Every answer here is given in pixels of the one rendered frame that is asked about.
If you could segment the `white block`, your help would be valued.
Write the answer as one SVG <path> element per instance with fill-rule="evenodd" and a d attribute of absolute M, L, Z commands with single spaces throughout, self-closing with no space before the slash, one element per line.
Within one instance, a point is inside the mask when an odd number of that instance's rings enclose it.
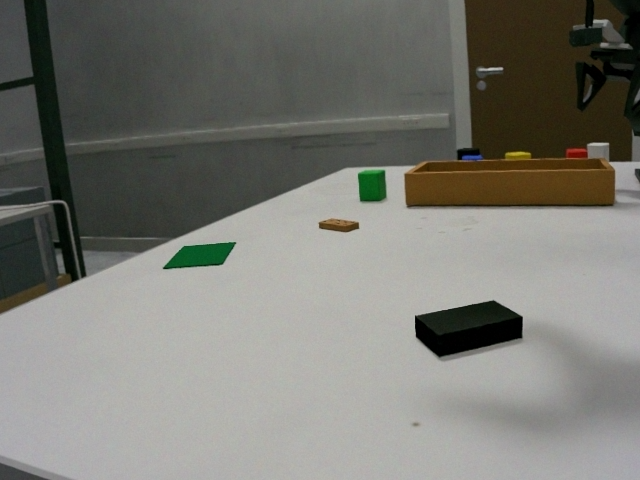
<path fill-rule="evenodd" d="M 591 143 L 587 145 L 588 158 L 605 158 L 609 162 L 609 144 Z"/>

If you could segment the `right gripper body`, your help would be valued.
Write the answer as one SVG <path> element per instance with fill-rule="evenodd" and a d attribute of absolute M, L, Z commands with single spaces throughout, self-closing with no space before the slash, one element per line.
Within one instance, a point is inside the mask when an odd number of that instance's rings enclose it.
<path fill-rule="evenodd" d="M 606 80 L 630 82 L 634 66 L 640 65 L 640 22 L 634 21 L 630 25 L 624 20 L 618 32 L 609 20 L 573 26 L 574 30 L 582 28 L 602 28 L 602 36 L 608 41 L 601 43 L 601 48 L 592 48 L 589 54 L 593 60 L 604 63 L 603 72 L 593 64 L 588 65 Z"/>

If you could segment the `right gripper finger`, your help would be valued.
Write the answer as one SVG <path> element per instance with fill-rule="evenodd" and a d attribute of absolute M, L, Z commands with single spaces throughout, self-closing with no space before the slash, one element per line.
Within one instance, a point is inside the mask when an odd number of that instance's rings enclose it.
<path fill-rule="evenodd" d="M 635 65 L 626 100 L 624 117 L 630 120 L 640 110 L 640 100 L 633 106 L 635 98 L 640 90 L 640 65 Z"/>
<path fill-rule="evenodd" d="M 584 61 L 576 61 L 575 70 L 577 79 L 577 109 L 583 112 L 603 87 L 606 79 Z M 586 97 L 583 98 L 586 76 L 591 80 L 591 85 Z"/>

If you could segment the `red block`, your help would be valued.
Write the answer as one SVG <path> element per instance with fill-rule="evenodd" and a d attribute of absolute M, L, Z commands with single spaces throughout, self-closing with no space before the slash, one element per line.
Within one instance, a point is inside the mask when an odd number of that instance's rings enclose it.
<path fill-rule="evenodd" d="M 567 158 L 588 158 L 588 151 L 585 149 L 567 149 L 566 159 Z"/>

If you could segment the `wooden tray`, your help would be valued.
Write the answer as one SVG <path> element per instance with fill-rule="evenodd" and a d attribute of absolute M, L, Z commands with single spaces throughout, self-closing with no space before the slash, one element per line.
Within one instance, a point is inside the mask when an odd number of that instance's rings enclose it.
<path fill-rule="evenodd" d="M 404 186 L 405 205 L 615 205 L 605 158 L 422 162 Z"/>

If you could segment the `yellow block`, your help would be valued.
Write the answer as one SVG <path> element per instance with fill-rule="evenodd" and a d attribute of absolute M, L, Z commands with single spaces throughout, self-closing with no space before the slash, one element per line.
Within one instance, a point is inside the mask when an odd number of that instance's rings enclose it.
<path fill-rule="evenodd" d="M 531 159 L 531 154 L 524 152 L 506 153 L 505 159 Z"/>

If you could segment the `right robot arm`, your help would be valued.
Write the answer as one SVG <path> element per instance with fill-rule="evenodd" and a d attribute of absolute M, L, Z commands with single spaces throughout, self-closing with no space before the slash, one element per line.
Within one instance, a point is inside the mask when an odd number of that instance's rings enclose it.
<path fill-rule="evenodd" d="M 609 1 L 621 14 L 625 15 L 623 21 L 629 21 L 630 25 L 633 25 L 634 21 L 640 22 L 640 0 Z M 590 44 L 603 42 L 602 28 L 584 28 L 569 31 L 569 37 L 569 44 L 570 46 L 572 46 L 572 48 L 585 47 L 590 46 Z M 636 104 L 639 99 L 640 92 L 637 94 L 634 104 Z M 640 110 L 629 121 L 633 129 L 634 136 L 640 136 Z M 635 169 L 635 176 L 640 182 L 640 168 Z"/>

